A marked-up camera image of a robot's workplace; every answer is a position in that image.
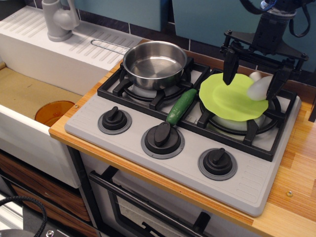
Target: cucumber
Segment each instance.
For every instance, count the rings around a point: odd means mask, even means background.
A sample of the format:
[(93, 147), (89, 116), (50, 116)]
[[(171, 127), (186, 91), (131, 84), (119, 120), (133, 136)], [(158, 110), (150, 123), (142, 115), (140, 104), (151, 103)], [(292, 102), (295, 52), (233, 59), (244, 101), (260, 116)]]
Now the cucumber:
[(170, 110), (166, 122), (170, 123), (171, 126), (176, 125), (188, 107), (192, 104), (197, 92), (198, 91), (195, 89), (190, 89), (184, 92)]

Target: stainless steel pot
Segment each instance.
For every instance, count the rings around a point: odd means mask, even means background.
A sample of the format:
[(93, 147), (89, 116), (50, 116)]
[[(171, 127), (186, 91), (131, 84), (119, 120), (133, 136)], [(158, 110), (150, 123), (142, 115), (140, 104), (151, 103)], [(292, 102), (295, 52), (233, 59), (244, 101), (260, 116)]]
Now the stainless steel pot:
[(123, 65), (129, 80), (147, 90), (162, 90), (177, 84), (187, 63), (184, 50), (169, 42), (149, 41), (132, 48), (113, 44), (128, 49), (126, 53), (122, 53), (95, 44), (94, 41), (113, 43), (99, 39), (91, 41), (92, 45), (124, 55)]

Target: green plate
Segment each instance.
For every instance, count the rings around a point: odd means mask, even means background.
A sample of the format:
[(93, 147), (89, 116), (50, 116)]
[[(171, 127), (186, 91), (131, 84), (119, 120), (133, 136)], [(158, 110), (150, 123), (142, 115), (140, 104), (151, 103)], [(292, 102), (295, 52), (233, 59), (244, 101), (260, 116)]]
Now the green plate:
[(202, 82), (199, 97), (204, 106), (218, 117), (234, 121), (256, 119), (268, 108), (268, 101), (254, 101), (247, 96), (253, 80), (236, 74), (230, 85), (223, 81), (223, 74), (213, 74)]

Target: sink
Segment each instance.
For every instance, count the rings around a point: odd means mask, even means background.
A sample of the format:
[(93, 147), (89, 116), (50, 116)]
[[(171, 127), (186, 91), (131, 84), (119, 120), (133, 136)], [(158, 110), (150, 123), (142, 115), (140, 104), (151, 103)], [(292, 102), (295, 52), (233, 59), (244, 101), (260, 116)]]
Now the sink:
[(70, 39), (52, 42), (41, 9), (26, 6), (0, 21), (0, 57), (7, 67), (84, 95), (122, 58), (90, 45), (92, 39), (135, 46), (140, 37), (80, 22)]
[(5, 63), (0, 70), (0, 149), (74, 188), (80, 181), (67, 147), (33, 117), (46, 100), (77, 102), (122, 59), (91, 45), (92, 39), (126, 47), (141, 40), (80, 22), (68, 40), (52, 42), (42, 10), (29, 6), (0, 21), (0, 59)]

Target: gray faucet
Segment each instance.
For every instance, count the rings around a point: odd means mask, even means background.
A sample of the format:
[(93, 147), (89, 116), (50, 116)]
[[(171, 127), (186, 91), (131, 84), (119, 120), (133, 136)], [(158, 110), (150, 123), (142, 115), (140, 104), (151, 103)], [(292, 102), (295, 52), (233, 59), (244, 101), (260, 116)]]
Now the gray faucet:
[(60, 0), (42, 0), (43, 12), (48, 29), (48, 38), (54, 42), (67, 40), (80, 21), (75, 0), (68, 0), (70, 10), (64, 10)]

